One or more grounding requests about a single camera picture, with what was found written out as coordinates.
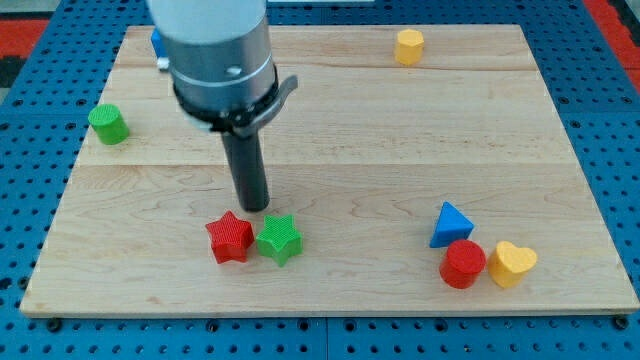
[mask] toy block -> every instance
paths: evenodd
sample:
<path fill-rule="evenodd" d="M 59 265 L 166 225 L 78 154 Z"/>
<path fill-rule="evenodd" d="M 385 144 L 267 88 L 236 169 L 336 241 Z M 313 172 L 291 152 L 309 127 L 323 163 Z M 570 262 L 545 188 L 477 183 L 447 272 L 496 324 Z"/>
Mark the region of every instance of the toy block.
<path fill-rule="evenodd" d="M 258 252 L 273 258 L 283 267 L 291 256 L 302 253 L 302 235 L 296 230 L 293 215 L 264 218 L 264 230 L 256 237 Z"/>
<path fill-rule="evenodd" d="M 120 109 L 113 104 L 98 105 L 89 113 L 89 124 L 105 145 L 115 145 L 129 136 Z"/>
<path fill-rule="evenodd" d="M 155 28 L 153 29 L 153 33 L 151 33 L 151 46 L 153 46 L 153 51 L 156 53 L 157 58 L 167 57 L 167 51 L 164 49 L 160 33 L 158 29 Z"/>
<path fill-rule="evenodd" d="M 227 211 L 222 218 L 205 226 L 211 239 L 211 250 L 218 264 L 229 260 L 247 261 L 247 249 L 253 244 L 251 223 Z"/>
<path fill-rule="evenodd" d="M 396 35 L 394 55 L 402 65 L 411 66 L 420 62 L 424 50 L 424 37 L 418 30 L 406 29 Z"/>
<path fill-rule="evenodd" d="M 456 289 L 471 287 L 487 263 L 484 251 L 469 240 L 457 240 L 449 245 L 440 264 L 440 277 Z"/>
<path fill-rule="evenodd" d="M 429 247 L 445 247 L 456 240 L 468 239 L 472 230 L 473 223 L 445 201 L 440 209 L 440 216 L 438 216 Z"/>
<path fill-rule="evenodd" d="M 538 254 L 529 248 L 519 248 L 508 241 L 500 241 L 489 256 L 489 274 L 502 288 L 518 285 L 538 262 Z"/>

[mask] blue pyramid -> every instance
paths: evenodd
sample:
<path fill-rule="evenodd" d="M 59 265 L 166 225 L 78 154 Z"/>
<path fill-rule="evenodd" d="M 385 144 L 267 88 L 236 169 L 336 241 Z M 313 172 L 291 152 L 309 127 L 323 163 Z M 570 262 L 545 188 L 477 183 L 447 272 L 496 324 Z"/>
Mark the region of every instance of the blue pyramid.
<path fill-rule="evenodd" d="M 442 204 L 429 247 L 445 247 L 456 240 L 468 239 L 472 230 L 473 223 L 453 205 L 445 201 Z"/>

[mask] heart-shaped block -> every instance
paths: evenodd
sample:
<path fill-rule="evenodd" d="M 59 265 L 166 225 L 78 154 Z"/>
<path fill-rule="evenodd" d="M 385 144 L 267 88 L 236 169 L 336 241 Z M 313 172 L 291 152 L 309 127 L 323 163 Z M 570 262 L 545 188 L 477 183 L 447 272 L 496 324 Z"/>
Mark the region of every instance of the heart-shaped block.
<path fill-rule="evenodd" d="M 489 274 L 503 288 L 516 286 L 538 262 L 538 254 L 529 248 L 519 248 L 500 241 L 489 256 Z"/>

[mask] pegboard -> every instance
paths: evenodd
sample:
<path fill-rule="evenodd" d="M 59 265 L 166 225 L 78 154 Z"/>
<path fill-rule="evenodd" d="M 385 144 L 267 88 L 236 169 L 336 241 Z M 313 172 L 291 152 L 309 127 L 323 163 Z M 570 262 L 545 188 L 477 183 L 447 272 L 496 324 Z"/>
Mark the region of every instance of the pegboard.
<path fill-rule="evenodd" d="M 516 23 L 533 50 L 615 245 L 640 284 L 640 103 L 579 1 L 378 0 L 271 7 L 272 24 Z M 143 0 L 63 0 L 0 107 L 0 358 L 637 358 L 640 318 L 30 320 L 23 288 L 86 115 Z"/>

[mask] blue block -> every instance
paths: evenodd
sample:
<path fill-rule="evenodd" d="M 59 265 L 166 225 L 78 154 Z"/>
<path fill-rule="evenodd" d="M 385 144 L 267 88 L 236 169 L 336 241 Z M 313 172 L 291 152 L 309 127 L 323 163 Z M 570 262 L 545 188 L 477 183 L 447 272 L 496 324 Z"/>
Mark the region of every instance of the blue block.
<path fill-rule="evenodd" d="M 429 247 L 445 247 L 456 240 L 468 239 L 472 230 L 473 223 L 453 205 L 445 201 L 442 204 Z"/>
<path fill-rule="evenodd" d="M 167 57 L 167 51 L 164 49 L 162 38 L 156 28 L 153 29 L 153 33 L 151 34 L 151 45 L 153 46 L 153 50 L 156 52 L 156 57 Z"/>

